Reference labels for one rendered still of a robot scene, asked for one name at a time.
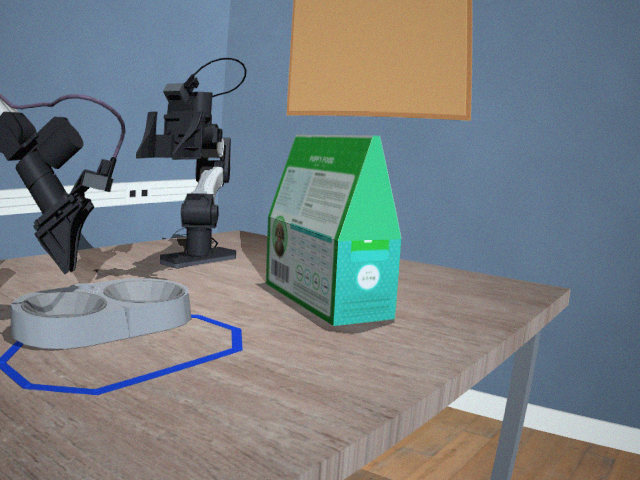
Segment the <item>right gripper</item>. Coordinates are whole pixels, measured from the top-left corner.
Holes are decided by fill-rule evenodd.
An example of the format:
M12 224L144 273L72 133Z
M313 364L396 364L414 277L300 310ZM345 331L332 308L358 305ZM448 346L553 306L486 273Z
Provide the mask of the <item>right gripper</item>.
M37 231L34 235L64 274L73 272L81 230L94 209L91 199L85 199L85 193L80 192L68 197L52 172L34 182L29 192L43 214L34 222L33 227Z

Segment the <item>grey steel bowl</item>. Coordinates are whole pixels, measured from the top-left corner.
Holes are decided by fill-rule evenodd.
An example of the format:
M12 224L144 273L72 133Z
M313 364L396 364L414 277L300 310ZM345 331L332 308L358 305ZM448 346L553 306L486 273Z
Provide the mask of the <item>grey steel bowl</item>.
M101 311L106 305L107 301L101 296L72 291L35 295L27 298L21 304L22 309L27 313L54 318L89 315Z
M153 303L177 299L185 294L185 289L169 282L136 280L111 284L105 287L104 294L119 301Z

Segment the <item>grey double pet bowl feeder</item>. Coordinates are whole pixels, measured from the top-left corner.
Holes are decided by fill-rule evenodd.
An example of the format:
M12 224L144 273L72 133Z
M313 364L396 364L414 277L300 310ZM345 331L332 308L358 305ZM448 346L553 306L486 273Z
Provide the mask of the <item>grey double pet bowl feeder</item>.
M119 301L104 294L105 287L130 280L175 283L185 289L185 294L174 300L153 303ZM103 297L107 305L93 314L66 318L37 316L22 309L22 302L29 297L63 291L95 294ZM191 310L188 288L180 283L150 278L74 284L25 294L11 303L13 338L25 345L49 349L86 347L131 338L176 328L185 325L189 320Z

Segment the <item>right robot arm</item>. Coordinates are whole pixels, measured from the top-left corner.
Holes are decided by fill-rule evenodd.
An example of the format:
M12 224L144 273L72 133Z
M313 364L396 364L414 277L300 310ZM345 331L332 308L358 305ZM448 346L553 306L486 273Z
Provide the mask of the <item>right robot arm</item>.
M20 160L16 170L28 191L45 174L54 175L52 167L62 167L83 146L80 134L66 117L53 117L37 132L23 113L0 98L0 153L7 161ZM112 164L101 159L97 172L84 169L67 196L85 193L89 188L110 192Z

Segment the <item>green pet food box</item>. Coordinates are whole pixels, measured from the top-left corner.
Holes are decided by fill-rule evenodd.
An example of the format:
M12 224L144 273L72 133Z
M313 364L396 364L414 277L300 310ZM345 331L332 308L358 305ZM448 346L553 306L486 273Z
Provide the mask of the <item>green pet food box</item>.
M395 319L401 234L380 136L296 135L266 284L333 326Z

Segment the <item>blue tape outline with red notch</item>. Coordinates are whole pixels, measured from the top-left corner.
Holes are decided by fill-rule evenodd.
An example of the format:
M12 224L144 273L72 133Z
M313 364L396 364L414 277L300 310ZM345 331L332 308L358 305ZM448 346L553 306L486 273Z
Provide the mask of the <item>blue tape outline with red notch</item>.
M118 382L115 384L111 384L108 386L104 386L97 389L87 389L87 388L74 388L74 387L63 387L63 386L51 386L51 385L40 385L40 384L31 384L27 381L23 376L21 376L18 372L16 372L12 367L10 367L6 362L20 349L23 343L16 341L1 357L0 357L0 369L5 372L11 379L13 379L18 385L20 385L23 389L34 389L34 390L44 390L44 391L55 391L55 392L66 392L66 393L78 393L78 394L90 394L90 395L99 395L106 392L110 392L116 389L120 389L126 386L130 386L136 383L140 383L146 380L150 380L159 376L163 376L169 373L173 373L185 368L189 368L201 363L205 363L220 357L224 357L239 351L242 351L242 333L241 329L201 316L201 315L191 315L191 318L198 318L203 321L227 328L232 330L232 348L218 352L209 356L205 356L196 360L192 360L186 363L182 363L176 366L172 366L166 369L162 369L156 372L152 372L146 375L142 375L139 377L135 377L129 380L125 380L122 382Z

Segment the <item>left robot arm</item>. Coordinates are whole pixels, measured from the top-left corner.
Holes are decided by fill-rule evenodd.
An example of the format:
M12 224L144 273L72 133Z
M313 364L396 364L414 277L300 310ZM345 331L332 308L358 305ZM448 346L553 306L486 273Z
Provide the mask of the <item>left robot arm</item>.
M215 197L218 189L224 186L224 182L229 183L230 179L231 139L222 139L222 129L219 129L217 124L212 124L213 93L192 92L198 85L196 77L189 78L185 83L166 84L163 90L169 102L167 114L173 111L205 111L205 120L208 120L205 121L201 159L196 160L198 184L193 192L187 193L184 204L181 205L181 224L187 229L185 251L160 255L160 260L174 264L236 255L236 250L233 249L212 248L212 229L210 228L216 228L219 216ZM220 158L220 160L208 160L208 158Z

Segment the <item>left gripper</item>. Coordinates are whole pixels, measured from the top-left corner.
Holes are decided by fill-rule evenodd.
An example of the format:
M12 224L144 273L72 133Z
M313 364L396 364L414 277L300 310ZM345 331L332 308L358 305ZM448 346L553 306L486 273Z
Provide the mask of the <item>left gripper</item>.
M170 112L163 118L164 134L169 135L156 135L157 112L148 112L144 136L136 152L136 159L201 159L205 116L205 111Z

